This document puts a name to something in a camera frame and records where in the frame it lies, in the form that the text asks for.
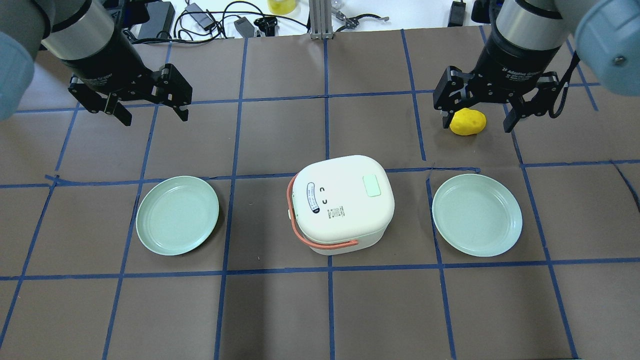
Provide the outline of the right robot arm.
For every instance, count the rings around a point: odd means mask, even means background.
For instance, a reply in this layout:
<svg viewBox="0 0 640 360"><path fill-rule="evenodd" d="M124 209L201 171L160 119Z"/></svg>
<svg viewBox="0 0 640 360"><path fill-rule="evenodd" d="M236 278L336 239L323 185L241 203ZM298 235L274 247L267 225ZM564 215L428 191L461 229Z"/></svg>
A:
<svg viewBox="0 0 640 360"><path fill-rule="evenodd" d="M556 118L563 106L553 107L580 62L612 93L639 95L637 0L488 0L483 6L491 33L473 70L448 66L434 89L443 128L455 112L480 103L510 104L506 133L529 116Z"/></svg>

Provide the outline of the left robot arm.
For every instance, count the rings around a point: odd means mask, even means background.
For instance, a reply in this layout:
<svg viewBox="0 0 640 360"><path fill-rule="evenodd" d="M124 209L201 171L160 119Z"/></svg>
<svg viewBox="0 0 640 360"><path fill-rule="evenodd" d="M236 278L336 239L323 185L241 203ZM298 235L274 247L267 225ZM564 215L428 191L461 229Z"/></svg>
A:
<svg viewBox="0 0 640 360"><path fill-rule="evenodd" d="M71 71L68 91L87 111L130 126L125 101L171 108L185 122L193 89L173 64L153 71L100 0L1 2L1 119L18 110L44 47Z"/></svg>

